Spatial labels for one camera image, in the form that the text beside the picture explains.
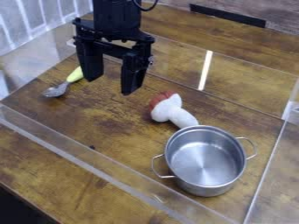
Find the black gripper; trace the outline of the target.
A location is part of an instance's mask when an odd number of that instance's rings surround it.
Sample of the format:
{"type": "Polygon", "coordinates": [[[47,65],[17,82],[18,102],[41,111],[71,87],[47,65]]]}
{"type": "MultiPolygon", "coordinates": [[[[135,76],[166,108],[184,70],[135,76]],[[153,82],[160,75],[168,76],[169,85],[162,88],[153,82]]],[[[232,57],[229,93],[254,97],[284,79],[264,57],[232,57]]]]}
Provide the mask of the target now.
{"type": "Polygon", "coordinates": [[[75,27],[74,46],[82,76],[93,81],[103,73],[102,52],[95,43],[103,39],[111,41],[134,42],[135,53],[126,53],[122,57],[119,84],[121,94],[130,95],[141,86],[148,68],[148,58],[152,57],[152,43],[154,38],[139,30],[141,13],[154,8],[141,5],[142,0],[91,0],[93,19],[74,18],[75,27]]]}

